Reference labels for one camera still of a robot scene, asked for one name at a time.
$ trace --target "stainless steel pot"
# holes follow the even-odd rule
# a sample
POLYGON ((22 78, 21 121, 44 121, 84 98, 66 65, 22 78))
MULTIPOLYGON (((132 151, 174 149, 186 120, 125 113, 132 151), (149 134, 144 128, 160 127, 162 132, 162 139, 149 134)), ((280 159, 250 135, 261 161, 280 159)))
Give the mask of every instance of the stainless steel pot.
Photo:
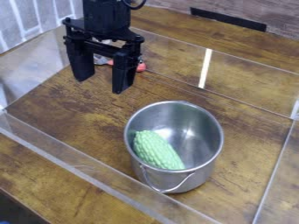
POLYGON ((222 145, 222 130, 210 113, 186 101, 161 101, 141 108, 125 125, 125 147, 134 174, 160 193, 182 193, 210 175, 222 145), (158 169, 134 154, 136 131, 154 131, 174 148, 185 169, 158 169))

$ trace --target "red object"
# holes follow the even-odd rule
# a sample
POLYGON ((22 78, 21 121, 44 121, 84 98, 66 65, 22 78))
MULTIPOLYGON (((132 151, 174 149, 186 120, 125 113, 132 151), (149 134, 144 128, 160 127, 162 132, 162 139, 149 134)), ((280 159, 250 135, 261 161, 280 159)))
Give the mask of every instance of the red object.
MULTIPOLYGON (((109 60, 109 61, 108 61, 108 64, 109 64, 110 66, 113 66, 113 60, 109 60)), ((138 73, 141 73, 144 70, 145 70, 145 63, 142 62, 142 63, 140 63, 140 64, 137 65, 136 71, 137 71, 138 73)))

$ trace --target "pot rim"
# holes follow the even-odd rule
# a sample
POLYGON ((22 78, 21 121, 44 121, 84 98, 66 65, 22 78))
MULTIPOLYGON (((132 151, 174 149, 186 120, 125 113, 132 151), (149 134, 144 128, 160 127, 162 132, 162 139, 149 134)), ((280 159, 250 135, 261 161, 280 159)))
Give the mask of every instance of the pot rim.
POLYGON ((185 172, 194 172, 196 170, 198 170, 200 168, 202 168, 204 166, 206 166, 214 159, 216 157, 218 156, 220 152, 221 152, 221 148, 222 148, 222 143, 224 143, 224 134, 222 134, 222 128, 220 127, 220 123, 217 121, 217 119, 214 118, 214 116, 210 114, 210 112, 208 110, 205 110, 204 108, 201 108, 200 106, 186 102, 186 101, 158 101, 158 102, 154 102, 154 103, 150 103, 149 105, 146 105, 145 107, 140 108, 134 113, 133 115, 129 117, 128 119, 128 122, 125 124, 125 131, 124 131, 124 139, 125 139, 125 148, 126 148, 126 151, 130 155, 130 157, 133 157, 133 159, 138 162, 138 164, 141 164, 142 166, 145 166, 145 168, 149 168, 157 172, 166 172, 166 173, 185 173, 185 172), (161 105, 161 104, 168 104, 168 103, 178 103, 178 104, 182 104, 185 106, 189 106, 189 107, 193 107, 196 109, 198 109, 208 117, 209 119, 213 121, 213 123, 216 124, 217 126, 217 129, 218 129, 218 148, 217 148, 217 151, 216 153, 213 154, 213 156, 210 157, 210 159, 204 163, 204 164, 200 164, 189 169, 182 169, 182 170, 166 170, 166 169, 161 169, 161 168, 157 168, 157 167, 153 167, 152 165, 146 164, 138 157, 137 155, 134 154, 134 151, 133 149, 130 149, 130 146, 129 146, 129 143, 128 143, 128 140, 126 140, 126 132, 128 132, 128 126, 130 124, 130 122, 133 121, 133 119, 136 118, 136 116, 144 111, 146 110, 148 108, 156 106, 156 105, 161 105))

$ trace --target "bucket handle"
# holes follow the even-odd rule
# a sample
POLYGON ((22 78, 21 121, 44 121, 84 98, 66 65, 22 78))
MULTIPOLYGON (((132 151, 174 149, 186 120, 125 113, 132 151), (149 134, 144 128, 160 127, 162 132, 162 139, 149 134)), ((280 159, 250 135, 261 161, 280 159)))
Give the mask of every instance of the bucket handle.
POLYGON ((170 193, 173 192, 181 185, 182 183, 186 181, 186 179, 192 176, 192 174, 194 173, 194 171, 192 173, 188 174, 188 176, 182 179, 182 181, 172 188, 169 189, 158 189, 157 187, 154 187, 154 185, 152 184, 152 181, 149 180, 148 178, 148 175, 146 175, 146 170, 145 170, 145 167, 140 164, 140 168, 141 168, 141 171, 142 171, 142 174, 144 174, 144 181, 145 183, 150 186, 150 188, 153 188, 158 193, 170 193))

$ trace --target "green vegetable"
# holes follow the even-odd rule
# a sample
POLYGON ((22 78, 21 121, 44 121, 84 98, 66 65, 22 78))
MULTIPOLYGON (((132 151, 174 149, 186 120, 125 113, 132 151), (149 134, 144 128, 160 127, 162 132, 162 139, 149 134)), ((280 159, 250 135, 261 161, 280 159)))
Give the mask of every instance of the green vegetable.
POLYGON ((134 154, 149 165, 168 169, 184 169, 182 161, 166 141, 150 130, 134 133, 134 154))

